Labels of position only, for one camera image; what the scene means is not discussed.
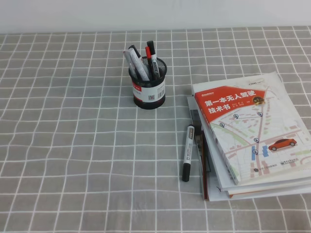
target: red car illustration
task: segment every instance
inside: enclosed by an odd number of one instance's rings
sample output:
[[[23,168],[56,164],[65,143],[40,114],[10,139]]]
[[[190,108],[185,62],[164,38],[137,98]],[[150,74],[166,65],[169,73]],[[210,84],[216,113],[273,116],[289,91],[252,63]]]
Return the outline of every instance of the red car illustration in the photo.
[[[294,139],[281,139],[276,141],[274,144],[268,147],[269,150],[276,151],[277,149],[294,146],[297,142]]]

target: pen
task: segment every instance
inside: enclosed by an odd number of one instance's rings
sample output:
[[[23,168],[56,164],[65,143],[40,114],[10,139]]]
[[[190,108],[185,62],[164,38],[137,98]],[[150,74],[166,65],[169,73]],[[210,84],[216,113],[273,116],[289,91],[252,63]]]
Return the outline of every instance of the pen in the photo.
[[[182,181],[184,182],[189,181],[193,137],[194,137],[194,126],[189,125],[187,128],[187,138],[186,138],[186,145],[185,145],[185,157],[184,157],[183,176],[182,176]]]
[[[150,49],[150,53],[151,53],[151,61],[152,61],[152,65],[153,65],[155,78],[158,79],[158,78],[160,78],[160,73],[159,73],[159,67],[157,66],[157,61],[156,61],[156,51],[155,51],[154,42],[152,40],[150,40],[147,42],[147,45],[148,45],[148,47]]]
[[[142,58],[142,56],[140,55],[140,53],[139,53],[138,50],[136,49],[135,45],[131,45],[128,49],[130,49],[130,48],[134,49],[134,51],[135,51],[135,53],[136,53],[138,59],[141,60],[142,67],[144,68],[146,74],[148,75],[148,78],[150,79],[150,78],[151,78],[150,71],[149,71],[148,67],[144,64],[144,59]]]
[[[123,51],[123,55],[128,63],[128,67],[130,68],[130,71],[132,73],[132,75],[137,78],[137,75],[135,73],[135,69],[134,69],[134,66],[133,66],[133,62],[132,62],[132,59],[131,59],[131,56],[130,54],[128,53],[128,51]]]
[[[130,48],[129,50],[130,56],[132,58],[133,64],[135,68],[137,69],[141,79],[144,81],[149,81],[148,75],[146,74],[146,71],[143,68],[143,63],[140,59],[138,59],[135,50],[133,48]]]
[[[155,79],[155,73],[154,73],[153,68],[152,68],[150,49],[148,46],[145,49],[146,49],[146,54],[147,54],[148,65],[149,65],[149,68],[151,71],[151,78],[152,78],[152,80],[156,80]]]

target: red banner on book cover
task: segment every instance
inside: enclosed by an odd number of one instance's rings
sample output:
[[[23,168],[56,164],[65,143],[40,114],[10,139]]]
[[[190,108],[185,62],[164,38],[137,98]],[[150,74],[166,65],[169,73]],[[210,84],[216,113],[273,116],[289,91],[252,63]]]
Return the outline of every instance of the red banner on book cover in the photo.
[[[237,108],[264,103],[265,91],[220,86],[195,93],[208,123]]]

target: mesh pencil cup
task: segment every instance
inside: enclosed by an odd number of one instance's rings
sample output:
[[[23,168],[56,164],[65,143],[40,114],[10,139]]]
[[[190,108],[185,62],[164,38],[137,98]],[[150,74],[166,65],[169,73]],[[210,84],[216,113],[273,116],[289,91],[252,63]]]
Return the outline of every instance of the mesh pencil cup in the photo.
[[[138,80],[134,78],[130,69],[128,69],[128,73],[132,78],[134,103],[143,109],[158,108],[165,101],[165,75],[167,67],[161,59],[157,58],[156,60],[160,78],[154,81]]]

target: barcode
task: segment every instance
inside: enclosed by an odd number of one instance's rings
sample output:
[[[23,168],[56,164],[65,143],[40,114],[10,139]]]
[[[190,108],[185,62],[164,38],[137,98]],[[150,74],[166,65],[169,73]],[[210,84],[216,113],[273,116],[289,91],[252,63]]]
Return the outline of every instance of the barcode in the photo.
[[[164,95],[164,89],[163,89],[160,93],[157,94],[157,98],[159,99],[159,98],[161,98],[163,95]]]

